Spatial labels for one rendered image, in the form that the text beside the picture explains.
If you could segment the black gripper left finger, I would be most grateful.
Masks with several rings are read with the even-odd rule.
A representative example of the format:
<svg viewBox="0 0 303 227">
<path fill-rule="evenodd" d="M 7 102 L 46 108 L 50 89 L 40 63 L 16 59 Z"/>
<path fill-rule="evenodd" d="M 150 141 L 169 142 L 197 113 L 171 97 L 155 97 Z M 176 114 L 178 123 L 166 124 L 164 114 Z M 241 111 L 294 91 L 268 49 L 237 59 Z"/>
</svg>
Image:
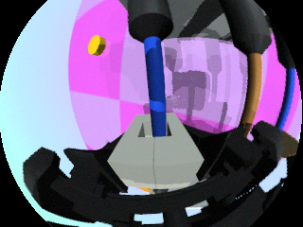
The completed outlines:
<svg viewBox="0 0 303 227">
<path fill-rule="evenodd" d="M 120 177 L 117 177 L 115 171 L 110 167 L 109 162 L 107 162 L 111 152 L 115 150 L 122 135 L 124 135 L 124 132 L 114 141 L 111 141 L 110 144 L 107 144 L 105 147 L 99 148 L 98 150 L 64 148 L 64 155 L 67 156 L 69 162 L 71 162 L 73 166 L 83 166 L 88 167 L 88 169 L 101 171 L 111 183 L 117 186 L 118 190 L 120 190 L 118 193 L 128 193 L 129 186 L 126 186 L 126 184 L 121 181 Z"/>
</svg>

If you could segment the yellow short cylinder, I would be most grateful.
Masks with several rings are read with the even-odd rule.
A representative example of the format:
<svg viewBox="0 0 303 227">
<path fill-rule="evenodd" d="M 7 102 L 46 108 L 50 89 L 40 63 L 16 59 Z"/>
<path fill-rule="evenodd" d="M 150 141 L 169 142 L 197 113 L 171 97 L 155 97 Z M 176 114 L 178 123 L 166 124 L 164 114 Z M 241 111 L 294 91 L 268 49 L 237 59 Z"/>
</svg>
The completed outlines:
<svg viewBox="0 0 303 227">
<path fill-rule="evenodd" d="M 105 49 L 106 39 L 100 38 L 99 35 L 91 38 L 90 43 L 88 43 L 88 53 L 94 54 L 94 56 L 99 56 Z"/>
</svg>

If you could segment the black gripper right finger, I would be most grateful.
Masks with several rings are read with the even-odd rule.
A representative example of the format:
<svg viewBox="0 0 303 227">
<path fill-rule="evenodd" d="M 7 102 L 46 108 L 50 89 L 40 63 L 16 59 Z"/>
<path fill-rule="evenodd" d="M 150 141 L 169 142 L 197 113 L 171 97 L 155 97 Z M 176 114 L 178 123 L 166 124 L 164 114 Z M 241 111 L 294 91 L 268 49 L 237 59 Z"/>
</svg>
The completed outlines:
<svg viewBox="0 0 303 227">
<path fill-rule="evenodd" d="M 240 125 L 240 127 L 236 126 L 234 129 L 219 133 L 211 133 L 192 128 L 192 126 L 187 126 L 185 124 L 182 125 L 185 126 L 189 136 L 192 137 L 194 144 L 196 144 L 196 147 L 205 159 L 196 175 L 198 182 L 211 177 L 208 171 L 217 163 L 217 159 L 223 154 L 223 149 L 226 148 L 226 145 L 230 143 L 230 141 L 232 143 L 236 137 L 242 137 L 243 133 L 246 132 L 245 125 Z"/>
</svg>

